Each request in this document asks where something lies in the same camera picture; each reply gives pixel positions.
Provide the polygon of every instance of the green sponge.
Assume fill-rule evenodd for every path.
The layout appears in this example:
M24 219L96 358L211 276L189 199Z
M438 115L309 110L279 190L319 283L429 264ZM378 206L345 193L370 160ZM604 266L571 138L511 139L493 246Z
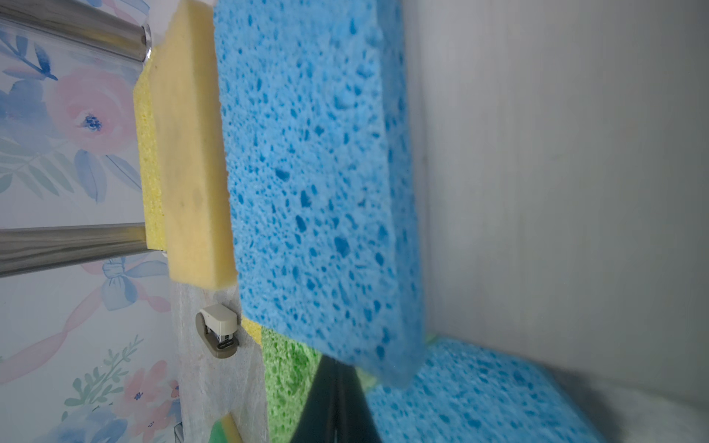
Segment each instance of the green sponge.
M227 414L214 422L209 443L243 443L231 414Z
M263 328L268 427L272 443L288 443L298 427L322 354Z

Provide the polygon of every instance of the light yellow foam sponge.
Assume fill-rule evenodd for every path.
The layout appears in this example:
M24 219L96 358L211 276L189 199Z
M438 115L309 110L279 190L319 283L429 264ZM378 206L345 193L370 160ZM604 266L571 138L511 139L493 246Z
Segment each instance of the light yellow foam sponge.
M259 325L256 322L252 322L246 317L241 318L241 326L244 328L246 332L251 336L252 339L256 343L259 344L259 346L263 346L262 344L262 339L261 339L261 325Z
M140 154L140 182L143 188L143 209L145 212L145 239L148 249L167 250L165 243L165 222L162 213L162 191L160 171L157 167L157 146L155 142L155 119L152 114L152 99L148 84L148 72L152 67L150 58L133 88L135 109L135 129L138 132L138 152Z
M148 83L170 278L217 290L237 273L212 15L210 6L182 0Z

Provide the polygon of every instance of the flower center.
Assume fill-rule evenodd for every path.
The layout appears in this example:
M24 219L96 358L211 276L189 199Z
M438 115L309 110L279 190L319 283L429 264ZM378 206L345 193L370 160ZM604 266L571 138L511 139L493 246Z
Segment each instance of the flower center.
M89 114L86 116L86 118L84 118L84 121L82 122L82 127L95 133L96 131L101 130L101 121L95 115Z

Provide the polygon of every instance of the floral wallpaper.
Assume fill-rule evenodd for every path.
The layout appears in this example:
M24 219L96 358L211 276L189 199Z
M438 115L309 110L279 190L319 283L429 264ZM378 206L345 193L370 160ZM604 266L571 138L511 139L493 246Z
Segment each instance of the floral wallpaper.
M88 0L141 23L141 0ZM140 65L0 26L0 228L143 221ZM182 421L160 252L0 279L2 441L172 443Z

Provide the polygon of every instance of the pink flower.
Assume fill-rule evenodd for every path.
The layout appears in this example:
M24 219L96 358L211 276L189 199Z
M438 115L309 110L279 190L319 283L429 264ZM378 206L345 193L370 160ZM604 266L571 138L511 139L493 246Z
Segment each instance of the pink flower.
M116 154L136 138L133 95L116 74L76 69L55 83L46 102L57 128L93 154Z
M170 397L179 397L179 384L177 384L177 380L173 380L170 382L170 388L172 388L172 394L170 394Z
M135 416L135 424L130 427L128 433L131 437L143 434L143 443L150 443L155 436L155 431L165 429L170 424L170 417L167 414L172 407L172 401L166 400L156 408L151 408L143 415Z
M147 376L141 368L126 378L123 396L114 405L113 412L119 417L135 414L136 420L144 418L148 403L155 401L162 392L158 384L165 378L166 370L167 362L160 360L150 368Z

